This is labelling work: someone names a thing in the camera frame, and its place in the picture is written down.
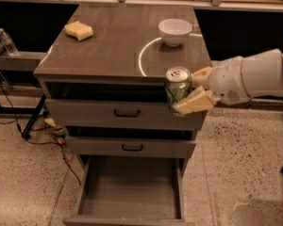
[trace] cabinet top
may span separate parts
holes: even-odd
[[[158,24],[170,18],[192,24],[177,47],[166,45],[158,32]],[[38,78],[161,78],[174,66],[194,72],[211,65],[192,6],[81,3],[68,24],[75,21],[91,26],[93,37],[78,41],[62,29],[35,71]]]

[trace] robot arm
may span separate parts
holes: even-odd
[[[184,104],[174,105],[184,114],[210,109],[218,100],[235,105],[260,96],[283,97],[283,55],[278,49],[249,57],[236,56],[191,76],[193,87],[198,91],[192,92]],[[206,95],[202,94],[210,99],[211,104],[194,100],[195,95],[199,97],[199,90],[206,92]]]

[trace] can lid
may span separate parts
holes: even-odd
[[[183,82],[190,76],[190,72],[185,67],[173,67],[166,73],[166,77],[171,82]]]

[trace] drawer handle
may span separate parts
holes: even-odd
[[[122,149],[128,152],[140,152],[142,151],[143,145],[122,145]]]
[[[128,114],[128,113],[122,113],[121,111],[119,111],[118,109],[114,109],[114,116],[116,117],[130,117],[130,118],[137,118],[139,117],[141,114],[141,111],[138,110],[135,113],[132,114]]]

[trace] drawer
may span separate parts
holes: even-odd
[[[61,126],[200,130],[205,112],[182,118],[172,115],[166,103],[46,100]]]
[[[188,226],[177,159],[91,156],[67,226]]]
[[[195,148],[194,140],[151,140],[137,138],[66,137],[73,153],[190,158]]]

